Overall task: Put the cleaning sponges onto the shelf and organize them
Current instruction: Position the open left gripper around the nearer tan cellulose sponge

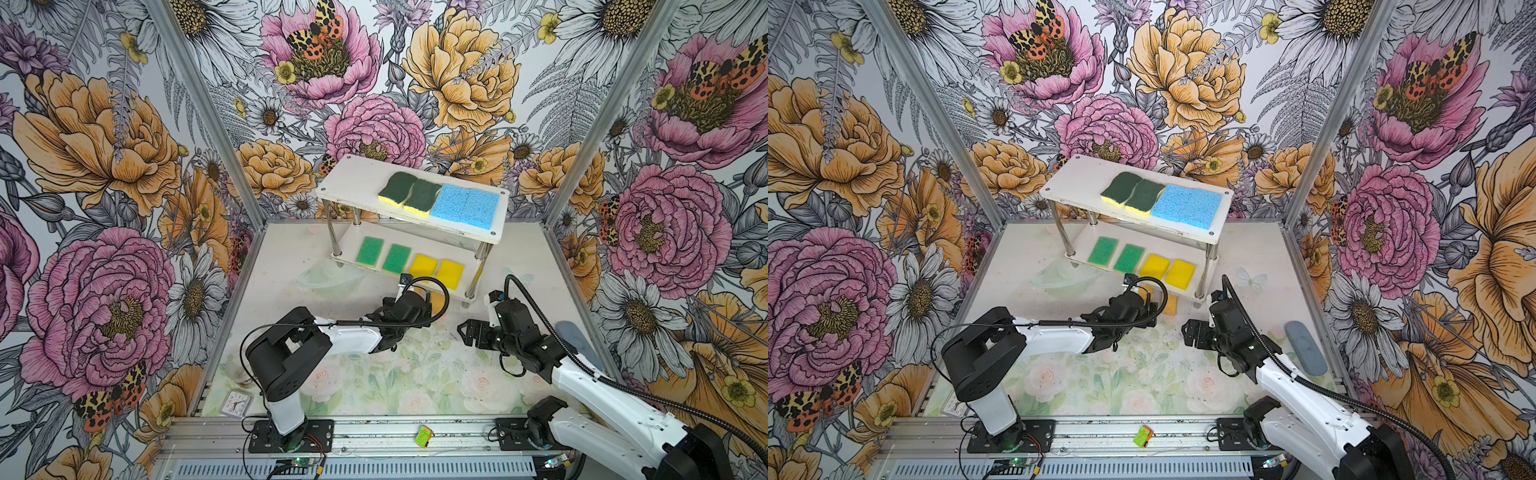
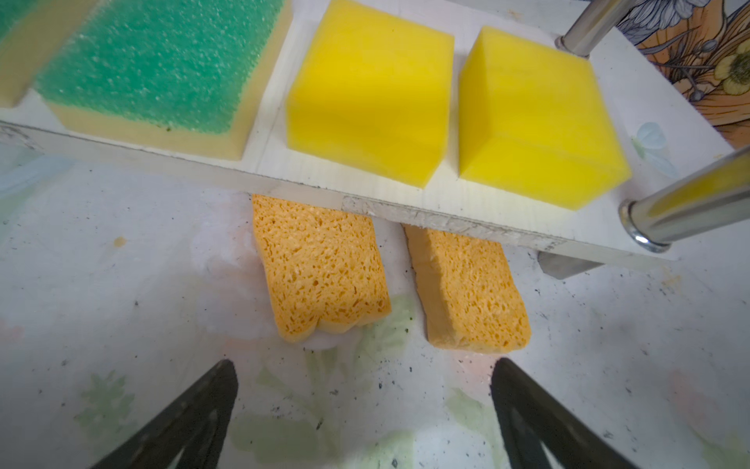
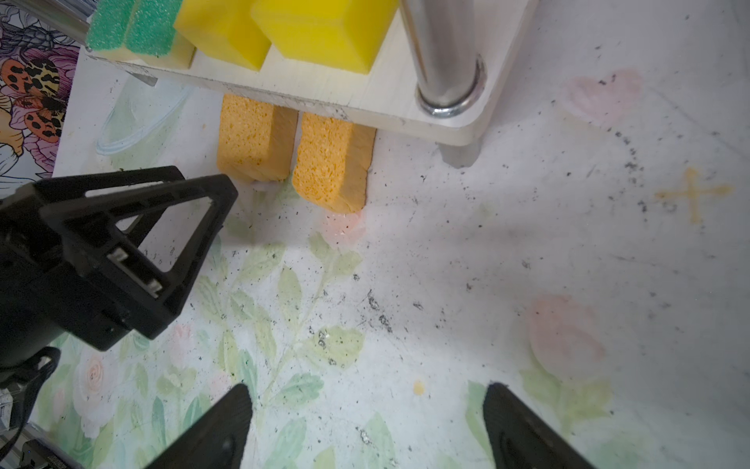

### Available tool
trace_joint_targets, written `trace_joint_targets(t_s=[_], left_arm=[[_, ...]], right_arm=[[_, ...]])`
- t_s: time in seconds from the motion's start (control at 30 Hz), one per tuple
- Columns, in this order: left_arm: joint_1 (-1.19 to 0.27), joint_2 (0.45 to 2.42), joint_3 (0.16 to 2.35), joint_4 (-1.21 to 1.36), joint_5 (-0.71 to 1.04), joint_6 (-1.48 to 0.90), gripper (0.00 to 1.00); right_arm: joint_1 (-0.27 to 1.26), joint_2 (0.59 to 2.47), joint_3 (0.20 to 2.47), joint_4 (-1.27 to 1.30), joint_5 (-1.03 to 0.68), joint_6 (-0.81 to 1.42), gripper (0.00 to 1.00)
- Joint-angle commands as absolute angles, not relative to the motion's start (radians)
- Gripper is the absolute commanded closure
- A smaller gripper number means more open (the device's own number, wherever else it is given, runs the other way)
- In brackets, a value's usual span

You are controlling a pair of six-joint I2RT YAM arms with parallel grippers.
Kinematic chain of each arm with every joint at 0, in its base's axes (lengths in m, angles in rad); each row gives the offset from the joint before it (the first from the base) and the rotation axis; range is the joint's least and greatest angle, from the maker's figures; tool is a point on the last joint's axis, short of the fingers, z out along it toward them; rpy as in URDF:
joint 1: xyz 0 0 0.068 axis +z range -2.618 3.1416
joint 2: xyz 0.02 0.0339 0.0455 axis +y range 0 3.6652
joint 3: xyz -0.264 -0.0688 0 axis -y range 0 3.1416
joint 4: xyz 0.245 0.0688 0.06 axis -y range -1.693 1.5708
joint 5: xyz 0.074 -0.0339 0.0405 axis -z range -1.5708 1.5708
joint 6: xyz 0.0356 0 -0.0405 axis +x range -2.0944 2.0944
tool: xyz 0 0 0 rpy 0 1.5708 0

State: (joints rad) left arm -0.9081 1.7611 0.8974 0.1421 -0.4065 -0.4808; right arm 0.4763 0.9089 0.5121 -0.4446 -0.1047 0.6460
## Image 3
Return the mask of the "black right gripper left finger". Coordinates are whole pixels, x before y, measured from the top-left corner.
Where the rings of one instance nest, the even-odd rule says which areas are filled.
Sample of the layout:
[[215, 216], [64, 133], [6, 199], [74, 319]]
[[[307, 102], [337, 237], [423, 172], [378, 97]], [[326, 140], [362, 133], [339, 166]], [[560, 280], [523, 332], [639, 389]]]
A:
[[252, 416], [249, 388], [236, 384], [146, 468], [238, 469]]

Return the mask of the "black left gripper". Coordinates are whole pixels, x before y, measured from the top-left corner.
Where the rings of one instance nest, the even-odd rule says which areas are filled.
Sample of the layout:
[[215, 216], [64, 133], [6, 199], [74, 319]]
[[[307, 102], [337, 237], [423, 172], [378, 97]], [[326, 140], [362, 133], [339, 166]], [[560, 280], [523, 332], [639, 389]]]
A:
[[68, 176], [1, 201], [1, 367], [68, 332], [107, 351], [179, 317], [236, 201], [175, 166]]

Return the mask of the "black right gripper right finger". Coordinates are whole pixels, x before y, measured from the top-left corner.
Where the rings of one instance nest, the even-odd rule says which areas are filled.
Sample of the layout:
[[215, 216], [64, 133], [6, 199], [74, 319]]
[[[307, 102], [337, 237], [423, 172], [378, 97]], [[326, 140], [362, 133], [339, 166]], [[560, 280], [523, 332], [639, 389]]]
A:
[[496, 468], [594, 469], [502, 383], [487, 387], [482, 417]]

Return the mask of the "green scrub sponge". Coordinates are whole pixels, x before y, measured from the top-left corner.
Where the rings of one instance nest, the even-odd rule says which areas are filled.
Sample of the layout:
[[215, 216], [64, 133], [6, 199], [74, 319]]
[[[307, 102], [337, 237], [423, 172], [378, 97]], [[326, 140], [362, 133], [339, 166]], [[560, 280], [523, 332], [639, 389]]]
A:
[[125, 38], [127, 49], [151, 66], [187, 70], [195, 46], [174, 27], [181, 7], [181, 0], [138, 1]]
[[87, 33], [87, 48], [112, 61], [134, 60], [125, 42], [137, 5], [136, 0], [99, 1]]

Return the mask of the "yellow sponge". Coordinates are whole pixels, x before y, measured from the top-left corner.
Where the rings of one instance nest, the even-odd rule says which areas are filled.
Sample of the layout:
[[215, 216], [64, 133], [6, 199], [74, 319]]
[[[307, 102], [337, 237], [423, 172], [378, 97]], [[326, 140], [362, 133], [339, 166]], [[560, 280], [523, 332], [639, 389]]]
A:
[[251, 16], [252, 0], [185, 0], [174, 27], [205, 56], [259, 72], [271, 41]]
[[284, 58], [368, 74], [396, 10], [390, 0], [269, 0], [251, 16]]

